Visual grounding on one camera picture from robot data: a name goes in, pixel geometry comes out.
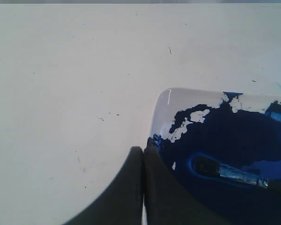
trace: blue paint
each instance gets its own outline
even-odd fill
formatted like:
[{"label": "blue paint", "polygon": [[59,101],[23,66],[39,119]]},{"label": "blue paint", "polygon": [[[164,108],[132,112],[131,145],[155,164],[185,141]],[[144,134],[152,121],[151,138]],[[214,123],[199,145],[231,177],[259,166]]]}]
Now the blue paint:
[{"label": "blue paint", "polygon": [[177,112],[173,133],[185,117],[209,109],[204,123],[187,125],[187,132],[171,143],[154,135],[153,144],[176,179],[210,210],[238,225],[281,224],[281,197],[256,187],[232,185],[200,177],[192,171],[190,159],[206,154],[236,168],[281,179],[281,102],[271,103],[264,114],[238,110],[233,113],[229,103],[241,93],[225,92],[228,101],[217,109],[207,105]]}]

